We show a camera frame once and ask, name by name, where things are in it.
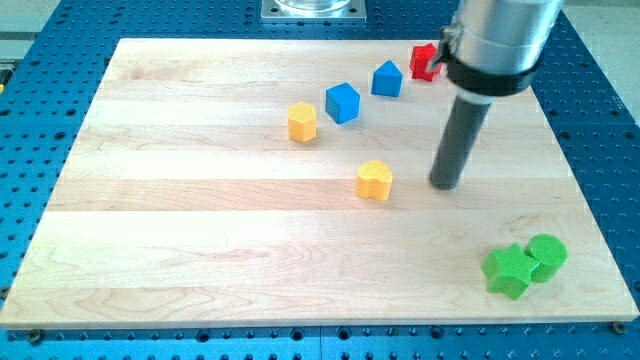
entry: blue optical breadboard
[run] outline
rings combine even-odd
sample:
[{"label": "blue optical breadboard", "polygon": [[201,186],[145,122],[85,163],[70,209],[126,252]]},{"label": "blue optical breadboard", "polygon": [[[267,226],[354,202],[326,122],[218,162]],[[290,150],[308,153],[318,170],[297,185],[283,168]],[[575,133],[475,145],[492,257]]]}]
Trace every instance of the blue optical breadboard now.
[{"label": "blue optical breadboard", "polygon": [[[0,95],[0,287],[16,276],[122,37],[435,39],[457,1],[368,0],[366,24],[261,24],[255,0],[62,0]],[[640,299],[640,131],[560,14],[533,84]],[[492,326],[0,330],[0,359],[639,359],[640,320]]]}]

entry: toy block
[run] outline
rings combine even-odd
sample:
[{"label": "toy block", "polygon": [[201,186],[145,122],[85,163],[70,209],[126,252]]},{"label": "toy block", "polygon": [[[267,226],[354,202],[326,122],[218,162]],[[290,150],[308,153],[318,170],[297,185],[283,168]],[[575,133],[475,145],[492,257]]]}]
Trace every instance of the toy block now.
[{"label": "toy block", "polygon": [[304,102],[291,105],[287,109],[289,117],[289,137],[305,142],[316,137],[316,108]]},{"label": "toy block", "polygon": [[531,284],[531,274],[539,265],[518,244],[495,249],[482,264],[482,271],[487,276],[487,291],[503,293],[517,300]]},{"label": "toy block", "polygon": [[380,160],[366,162],[358,170],[356,195],[363,199],[387,200],[392,181],[393,174],[387,164]]},{"label": "toy block", "polygon": [[371,94],[398,97],[401,87],[402,72],[393,61],[385,62],[373,73]]},{"label": "toy block", "polygon": [[360,94],[349,83],[327,89],[325,111],[333,121],[342,124],[358,117]]},{"label": "toy block", "polygon": [[540,266],[531,274],[531,281],[534,282],[549,281],[569,258],[562,241],[549,234],[534,236],[529,241],[525,254],[540,262]]},{"label": "toy block", "polygon": [[427,65],[429,60],[436,56],[438,49],[431,43],[424,46],[414,46],[411,52],[411,62],[409,68],[411,69],[412,79],[423,79],[427,81],[433,81],[440,70],[442,70],[442,64],[438,64],[433,72],[427,72]]}]

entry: blue cube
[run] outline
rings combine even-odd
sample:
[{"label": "blue cube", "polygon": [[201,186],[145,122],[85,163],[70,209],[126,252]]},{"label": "blue cube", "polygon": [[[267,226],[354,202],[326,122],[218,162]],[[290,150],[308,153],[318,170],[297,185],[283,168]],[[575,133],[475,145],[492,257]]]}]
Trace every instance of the blue cube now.
[{"label": "blue cube", "polygon": [[355,119],[360,112],[360,94],[349,83],[327,89],[325,111],[338,124]]},{"label": "blue cube", "polygon": [[373,84],[371,86],[373,95],[398,97],[400,96],[401,87],[402,72],[398,70],[393,61],[387,61],[373,73]]}]

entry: green block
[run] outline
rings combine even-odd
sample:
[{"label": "green block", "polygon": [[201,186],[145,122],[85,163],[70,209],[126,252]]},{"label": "green block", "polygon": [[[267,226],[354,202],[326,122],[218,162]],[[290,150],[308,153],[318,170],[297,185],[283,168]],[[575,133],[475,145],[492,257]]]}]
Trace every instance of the green block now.
[{"label": "green block", "polygon": [[487,291],[517,300],[531,284],[531,273],[538,265],[540,263],[525,255],[518,244],[491,251],[482,264]]},{"label": "green block", "polygon": [[531,281],[534,282],[549,281],[569,257],[562,241],[549,234],[534,236],[525,253],[540,262],[540,266],[531,274]]}]

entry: yellow hexagon block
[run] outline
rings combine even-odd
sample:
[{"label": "yellow hexagon block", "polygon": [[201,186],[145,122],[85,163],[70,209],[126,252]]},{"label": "yellow hexagon block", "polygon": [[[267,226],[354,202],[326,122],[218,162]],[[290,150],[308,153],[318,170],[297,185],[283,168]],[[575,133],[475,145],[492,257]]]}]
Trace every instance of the yellow hexagon block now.
[{"label": "yellow hexagon block", "polygon": [[304,102],[289,106],[289,137],[305,142],[316,137],[316,108]]},{"label": "yellow hexagon block", "polygon": [[366,162],[358,170],[356,195],[363,199],[387,200],[392,180],[393,174],[387,164],[380,160]]}]

